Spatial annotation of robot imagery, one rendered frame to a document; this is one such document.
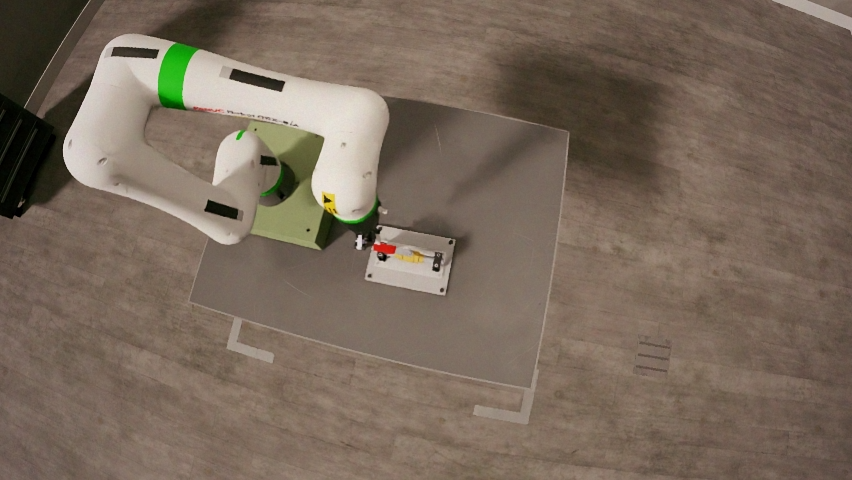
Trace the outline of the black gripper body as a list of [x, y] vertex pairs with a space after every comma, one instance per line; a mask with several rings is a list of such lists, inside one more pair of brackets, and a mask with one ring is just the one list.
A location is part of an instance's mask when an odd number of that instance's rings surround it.
[[[380, 215], [379, 215], [379, 219], [380, 219]], [[376, 226], [379, 223], [379, 219], [377, 219], [377, 221], [368, 229], [365, 229], [365, 230], [362, 230], [362, 231], [353, 231], [355, 233], [356, 238], [358, 239], [358, 235], [360, 235], [362, 240], [365, 239], [366, 236], [369, 234], [369, 232], [371, 232], [372, 230], [374, 230], [376, 228]]]

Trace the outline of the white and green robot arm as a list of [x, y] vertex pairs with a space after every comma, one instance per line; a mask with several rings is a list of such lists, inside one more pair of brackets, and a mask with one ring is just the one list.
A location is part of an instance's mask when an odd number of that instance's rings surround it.
[[375, 192], [389, 123], [379, 94], [141, 34], [118, 36], [104, 48], [64, 141], [70, 173], [89, 187], [166, 211], [222, 244], [249, 235], [258, 204], [276, 206], [291, 194], [290, 166], [247, 130], [221, 143], [215, 186], [180, 167], [145, 138], [154, 106], [253, 118], [322, 135], [312, 175], [318, 203], [352, 231], [368, 229], [388, 212]]

